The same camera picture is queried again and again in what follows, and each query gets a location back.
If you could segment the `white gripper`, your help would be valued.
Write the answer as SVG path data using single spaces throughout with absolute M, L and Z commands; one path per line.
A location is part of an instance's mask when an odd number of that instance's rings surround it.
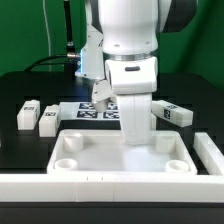
M 105 71 L 110 84 L 107 80 L 101 80 L 93 85 L 92 104 L 95 110 L 105 112 L 108 99 L 113 93 L 116 96 L 124 141 L 132 145 L 148 144 L 152 93 L 157 90 L 157 58 L 107 60 Z

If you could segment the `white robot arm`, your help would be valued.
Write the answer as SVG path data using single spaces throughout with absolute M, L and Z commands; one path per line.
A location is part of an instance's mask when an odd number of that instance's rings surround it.
M 197 6 L 198 0 L 85 0 L 87 37 L 76 75 L 93 83 L 97 111 L 116 100 L 126 143 L 149 142 L 157 34 L 183 30 Z

